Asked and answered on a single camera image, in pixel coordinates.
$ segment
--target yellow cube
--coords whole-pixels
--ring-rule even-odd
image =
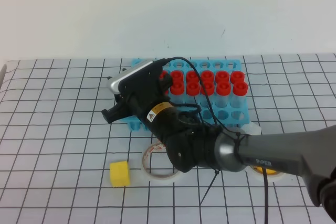
[[[131,178],[127,161],[111,163],[110,178],[112,187],[129,186],[131,184]]]

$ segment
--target white tube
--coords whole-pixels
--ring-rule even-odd
[[[182,103],[182,101],[183,101],[183,95],[182,94],[180,94],[180,95],[170,94],[170,100],[173,103]]]
[[[229,100],[229,95],[215,95],[215,104],[219,108],[225,108]]]
[[[244,105],[245,102],[245,96],[242,95],[236,95],[232,94],[232,99],[231,99],[231,107],[233,108],[241,108]]]
[[[208,95],[208,97],[209,97],[209,100],[210,100],[210,104],[212,105],[211,99],[214,97],[214,95],[213,94],[212,95]],[[199,96],[199,103],[201,104],[202,107],[205,107],[205,108],[209,107],[209,104],[208,104],[208,102],[206,100],[206,97],[203,94],[201,94]]]
[[[198,100],[199,100],[199,97],[200,97],[200,95],[195,95],[195,96],[193,96],[193,95],[186,95],[186,100],[185,100],[185,103],[192,103],[192,104],[194,104],[195,103],[195,100],[196,100],[196,103],[198,102]]]

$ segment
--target grid paper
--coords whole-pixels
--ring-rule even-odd
[[[228,57],[242,62],[251,121],[263,134],[336,124],[335,54]],[[0,89],[1,223],[264,223],[263,183],[246,174],[214,176],[196,167],[173,185],[140,176],[150,132],[108,125],[107,76],[131,59],[22,60],[7,63]],[[109,163],[128,160],[131,186],[111,188]],[[170,173],[165,153],[150,169]],[[332,223],[312,205],[300,177],[269,183],[269,223]]]

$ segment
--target red cap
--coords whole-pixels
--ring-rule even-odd
[[[216,82],[229,82],[229,73],[226,71],[218,71],[216,73]]]
[[[195,72],[194,70],[189,71],[189,72],[186,74],[186,76],[185,76],[185,80],[186,80],[187,82],[191,82],[191,81],[193,81],[193,82],[199,82],[199,79],[198,79],[198,77],[197,77],[197,74],[196,74],[196,72]]]
[[[210,81],[210,82],[214,82],[215,80],[215,75],[212,71],[210,70],[204,70],[201,73],[201,80],[202,81]]]
[[[240,97],[245,96],[247,93],[247,84],[242,81],[237,81],[233,85],[233,94],[238,95]]]
[[[173,80],[181,80],[183,81],[183,72],[180,70],[174,70],[170,73],[172,76]]]
[[[245,75],[241,71],[233,71],[231,74],[230,82],[235,84],[237,81],[244,81]]]
[[[199,94],[199,89],[200,88],[200,85],[198,84],[198,82],[189,82],[187,84],[187,94],[188,95],[192,95],[192,96],[195,96],[195,95],[198,95]]]
[[[170,92],[174,95],[183,94],[184,86],[183,81],[175,81],[173,85],[170,87]]]
[[[203,85],[204,85],[204,87],[205,87],[205,90],[206,90],[207,95],[212,95],[212,94],[215,93],[215,85],[214,85],[213,82],[210,82],[210,81],[204,81],[204,82],[203,82]],[[205,93],[204,93],[204,90],[203,90],[203,88],[202,88],[202,86],[201,86],[201,94],[205,94]]]
[[[162,70],[160,74],[160,79],[163,79],[163,77],[167,74],[168,72],[166,70]]]
[[[216,92],[219,95],[226,96],[231,92],[231,85],[228,82],[220,82],[217,84]]]

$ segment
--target tape roll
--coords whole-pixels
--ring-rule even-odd
[[[262,173],[255,171],[252,167],[246,166],[245,171],[250,174],[253,178],[257,179],[258,181],[264,182],[264,176]],[[283,178],[284,173],[276,173],[273,175],[267,175],[268,182],[277,182]]]
[[[153,174],[148,172],[148,168],[146,167],[146,160],[150,157],[151,153],[153,152],[162,152],[165,151],[166,147],[162,143],[155,143],[148,147],[146,151],[142,154],[141,159],[141,171],[142,174],[149,179],[151,182],[159,182],[160,184],[172,184],[173,182],[176,182],[178,178],[181,176],[181,172],[178,170],[176,173],[171,174]]]

